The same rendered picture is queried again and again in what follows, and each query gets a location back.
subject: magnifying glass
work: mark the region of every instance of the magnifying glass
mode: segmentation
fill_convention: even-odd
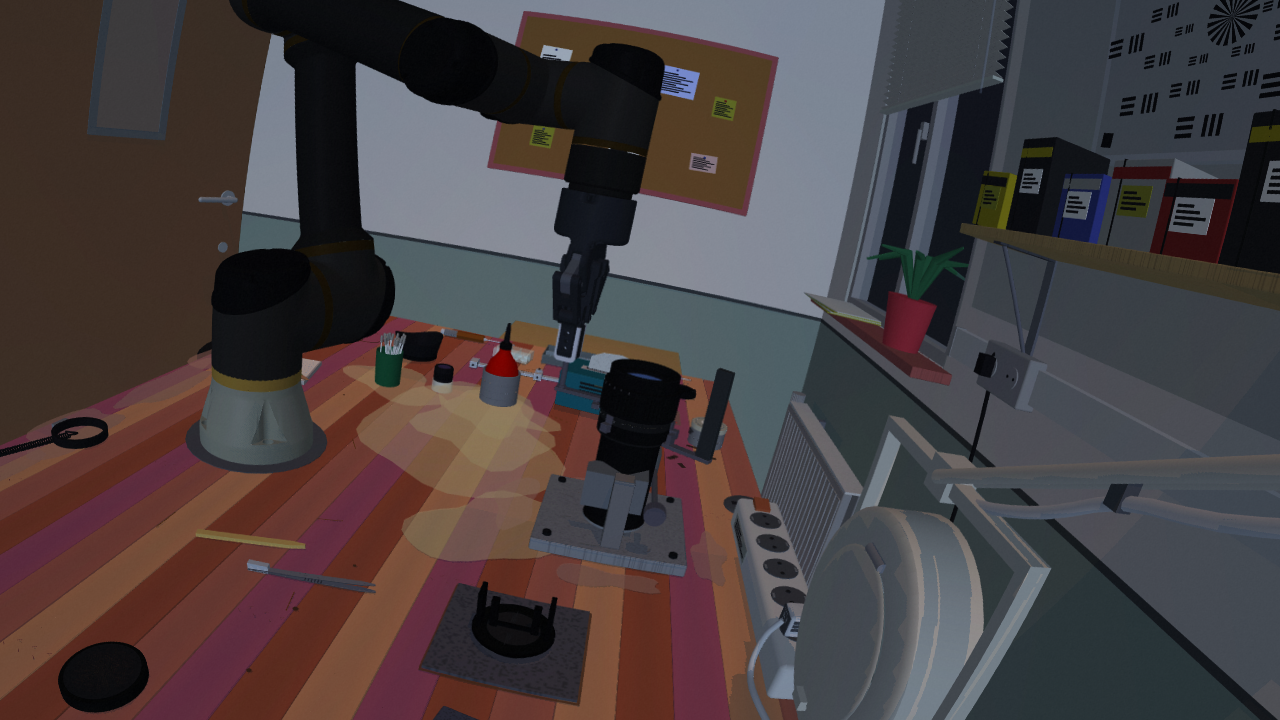
[[[97,428],[102,432],[97,433],[93,437],[72,439],[73,436],[79,434],[72,428],[86,428],[86,427]],[[49,443],[54,443],[58,447],[65,447],[68,450],[81,450],[84,447],[93,447],[95,445],[100,445],[104,439],[106,439],[106,434],[108,430],[105,420],[99,420],[97,418],[68,418],[65,420],[54,423],[54,429],[46,438],[27,442],[23,445],[15,445],[13,447],[0,448],[0,457]]]

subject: red flower pot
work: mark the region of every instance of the red flower pot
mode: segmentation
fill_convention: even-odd
[[[937,309],[932,302],[890,292],[884,309],[884,345],[902,352],[919,352]]]

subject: potted plant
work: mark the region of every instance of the potted plant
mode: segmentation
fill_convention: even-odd
[[[933,281],[938,279],[942,270],[950,270],[955,277],[964,279],[956,268],[968,268],[968,263],[951,260],[964,250],[956,247],[938,256],[928,256],[919,250],[915,256],[905,247],[882,245],[881,255],[873,255],[868,260],[901,260],[902,274],[906,284],[906,295],[900,292],[888,293],[888,304],[884,309],[884,345],[904,352],[919,352],[920,343],[924,342],[924,333],[933,320],[933,311],[938,309],[932,302],[920,300],[924,291],[929,290]]]

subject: radiator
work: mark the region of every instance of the radiator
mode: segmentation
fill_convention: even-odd
[[[813,583],[822,551],[852,515],[861,492],[858,477],[805,405],[804,393],[792,393],[764,479],[764,497],[781,509],[806,582]]]

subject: brown door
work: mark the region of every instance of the brown door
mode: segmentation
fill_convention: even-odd
[[[211,338],[270,44],[227,0],[12,3],[4,24],[0,446]]]

